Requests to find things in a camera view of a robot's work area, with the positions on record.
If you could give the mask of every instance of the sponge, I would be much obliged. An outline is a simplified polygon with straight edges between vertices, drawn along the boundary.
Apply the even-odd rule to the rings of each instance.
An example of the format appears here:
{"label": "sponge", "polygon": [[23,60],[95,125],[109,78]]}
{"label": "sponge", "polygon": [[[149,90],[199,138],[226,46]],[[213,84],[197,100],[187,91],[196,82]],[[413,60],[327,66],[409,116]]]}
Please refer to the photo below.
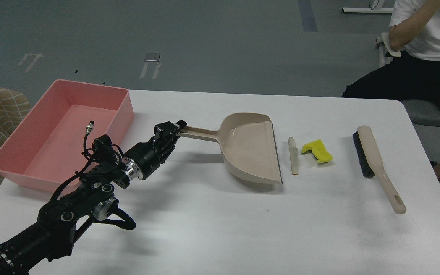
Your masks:
{"label": "sponge", "polygon": [[330,162],[333,159],[332,155],[330,155],[330,153],[325,149],[321,139],[307,143],[302,147],[302,154],[308,151],[312,152],[312,154],[317,158],[318,163]]}

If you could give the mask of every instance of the plastic bin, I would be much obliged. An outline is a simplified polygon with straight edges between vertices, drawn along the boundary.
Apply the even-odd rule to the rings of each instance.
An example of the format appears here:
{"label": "plastic bin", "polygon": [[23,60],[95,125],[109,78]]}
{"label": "plastic bin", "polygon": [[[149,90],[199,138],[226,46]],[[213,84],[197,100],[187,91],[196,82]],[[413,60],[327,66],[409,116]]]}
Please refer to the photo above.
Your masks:
{"label": "plastic bin", "polygon": [[[81,154],[90,120],[92,141],[107,134],[120,144],[132,120],[129,91],[56,80],[0,148],[0,175],[20,186],[53,192],[86,164]],[[77,188],[78,180],[64,193]]]}

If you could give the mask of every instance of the black bristles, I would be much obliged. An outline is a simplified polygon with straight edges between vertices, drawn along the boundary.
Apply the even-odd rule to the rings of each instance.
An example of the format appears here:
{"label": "black bristles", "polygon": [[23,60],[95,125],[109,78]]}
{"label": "black bristles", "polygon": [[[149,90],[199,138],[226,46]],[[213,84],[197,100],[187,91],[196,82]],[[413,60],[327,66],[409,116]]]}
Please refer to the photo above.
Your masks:
{"label": "black bristles", "polygon": [[357,156],[359,158],[359,165],[361,165],[361,170],[363,171],[363,176],[370,179],[374,177],[374,172],[371,169],[370,165],[368,164],[368,161],[366,160],[363,146],[361,144],[361,140],[359,139],[359,134],[357,131],[356,133],[353,134],[353,140],[354,140],[354,145],[356,146]]}

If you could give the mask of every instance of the brush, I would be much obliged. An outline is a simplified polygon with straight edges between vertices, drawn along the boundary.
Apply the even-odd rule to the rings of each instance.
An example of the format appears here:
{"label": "brush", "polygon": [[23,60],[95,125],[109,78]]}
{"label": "brush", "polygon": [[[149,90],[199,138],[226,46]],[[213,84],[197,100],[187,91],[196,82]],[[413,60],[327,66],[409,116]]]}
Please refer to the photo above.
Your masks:
{"label": "brush", "polygon": [[357,128],[357,132],[353,134],[354,145],[356,146],[359,164],[363,171],[363,176],[372,178],[376,176],[381,187],[383,187],[391,207],[396,214],[403,214],[407,211],[407,207],[403,204],[400,195],[396,191],[393,183],[386,175],[383,160],[378,150],[372,130],[369,126],[363,125]]}

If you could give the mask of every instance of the beige dustpan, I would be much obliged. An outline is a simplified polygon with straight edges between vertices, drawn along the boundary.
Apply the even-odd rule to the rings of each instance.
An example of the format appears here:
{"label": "beige dustpan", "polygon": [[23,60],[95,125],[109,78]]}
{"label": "beige dustpan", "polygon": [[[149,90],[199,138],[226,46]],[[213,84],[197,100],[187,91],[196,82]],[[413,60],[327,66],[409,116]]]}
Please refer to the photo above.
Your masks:
{"label": "beige dustpan", "polygon": [[267,115],[233,113],[223,120],[218,131],[187,126],[178,136],[217,142],[227,169],[238,178],[254,183],[282,183],[273,123]]}

